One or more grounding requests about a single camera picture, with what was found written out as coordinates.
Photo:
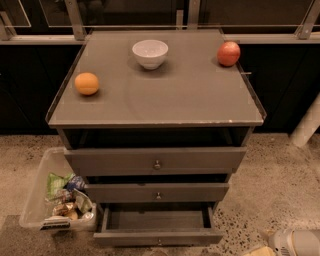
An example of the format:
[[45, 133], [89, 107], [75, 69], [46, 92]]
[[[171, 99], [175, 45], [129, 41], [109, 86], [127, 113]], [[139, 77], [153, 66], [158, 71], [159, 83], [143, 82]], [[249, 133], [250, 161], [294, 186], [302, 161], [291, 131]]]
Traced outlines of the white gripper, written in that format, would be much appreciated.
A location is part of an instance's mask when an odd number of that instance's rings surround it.
[[279, 230], [269, 237], [268, 243], [273, 250], [263, 246], [242, 256], [320, 256], [320, 230]]

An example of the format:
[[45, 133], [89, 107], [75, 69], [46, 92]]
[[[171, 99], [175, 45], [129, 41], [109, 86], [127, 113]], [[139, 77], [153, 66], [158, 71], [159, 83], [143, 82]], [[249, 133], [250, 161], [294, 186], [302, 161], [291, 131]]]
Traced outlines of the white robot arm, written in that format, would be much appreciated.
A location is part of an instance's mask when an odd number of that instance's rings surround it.
[[[304, 146], [320, 127], [320, 93], [291, 135], [298, 147]], [[251, 249], [241, 256], [320, 256], [320, 230], [284, 229], [267, 238], [268, 245]]]

